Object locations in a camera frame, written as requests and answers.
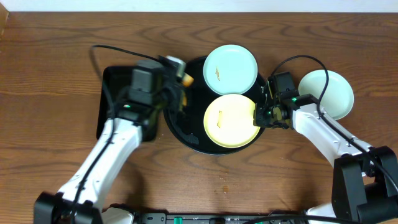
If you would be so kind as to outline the light blue plate top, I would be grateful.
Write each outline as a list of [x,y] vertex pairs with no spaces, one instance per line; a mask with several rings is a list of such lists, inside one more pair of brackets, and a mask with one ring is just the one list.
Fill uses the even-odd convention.
[[205,59],[203,78],[219,95],[243,94],[257,79],[258,66],[253,54],[240,45],[222,45]]

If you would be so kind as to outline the yellow plate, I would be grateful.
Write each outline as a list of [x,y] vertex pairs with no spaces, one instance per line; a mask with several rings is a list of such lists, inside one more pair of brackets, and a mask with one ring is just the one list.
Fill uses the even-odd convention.
[[203,126],[207,136],[217,145],[238,148],[249,144],[260,132],[254,125],[255,103],[246,96],[223,95],[207,107]]

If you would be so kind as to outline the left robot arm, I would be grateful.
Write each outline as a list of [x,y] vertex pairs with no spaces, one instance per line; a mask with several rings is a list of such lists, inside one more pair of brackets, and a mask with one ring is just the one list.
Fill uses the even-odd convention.
[[163,109],[180,110],[191,78],[185,62],[166,56],[141,60],[128,85],[113,101],[106,84],[102,91],[109,117],[102,133],[75,175],[56,194],[41,193],[34,203],[34,223],[133,223],[124,207],[104,208],[105,198],[122,166],[143,141],[156,135]]

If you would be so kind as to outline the light blue plate front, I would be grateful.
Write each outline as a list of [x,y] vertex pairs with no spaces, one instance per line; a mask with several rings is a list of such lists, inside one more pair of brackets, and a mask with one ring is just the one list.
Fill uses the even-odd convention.
[[[328,86],[320,104],[334,120],[338,120],[344,118],[353,108],[354,93],[351,85],[340,74],[329,70],[328,75]],[[325,71],[314,70],[301,79],[298,92],[300,95],[311,94],[319,98],[325,82]]]

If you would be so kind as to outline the green yellow sponge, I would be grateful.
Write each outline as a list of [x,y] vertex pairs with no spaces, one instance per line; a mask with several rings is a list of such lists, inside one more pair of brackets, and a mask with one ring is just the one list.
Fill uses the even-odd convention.
[[182,106],[187,106],[187,91],[186,89],[194,82],[194,78],[192,78],[187,73],[184,74],[181,84],[184,87],[183,97],[182,97]]

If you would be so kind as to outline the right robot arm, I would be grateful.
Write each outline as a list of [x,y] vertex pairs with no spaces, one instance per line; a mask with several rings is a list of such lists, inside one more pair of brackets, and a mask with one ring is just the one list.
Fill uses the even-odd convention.
[[293,129],[333,167],[331,202],[307,210],[310,223],[380,223],[397,218],[397,157],[373,147],[331,118],[312,95],[268,97],[254,109],[254,124]]

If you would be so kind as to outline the light blue plate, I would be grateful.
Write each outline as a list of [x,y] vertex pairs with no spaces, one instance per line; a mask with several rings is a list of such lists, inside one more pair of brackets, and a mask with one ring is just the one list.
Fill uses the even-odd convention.
[[222,45],[205,59],[203,78],[219,95],[243,94],[257,79],[258,66],[253,54],[240,45]]
[[[354,93],[351,85],[340,74],[329,70],[328,75],[328,86],[320,104],[334,120],[338,120],[344,118],[353,108]],[[325,71],[314,70],[301,79],[298,92],[300,95],[311,94],[319,98],[325,82]]]

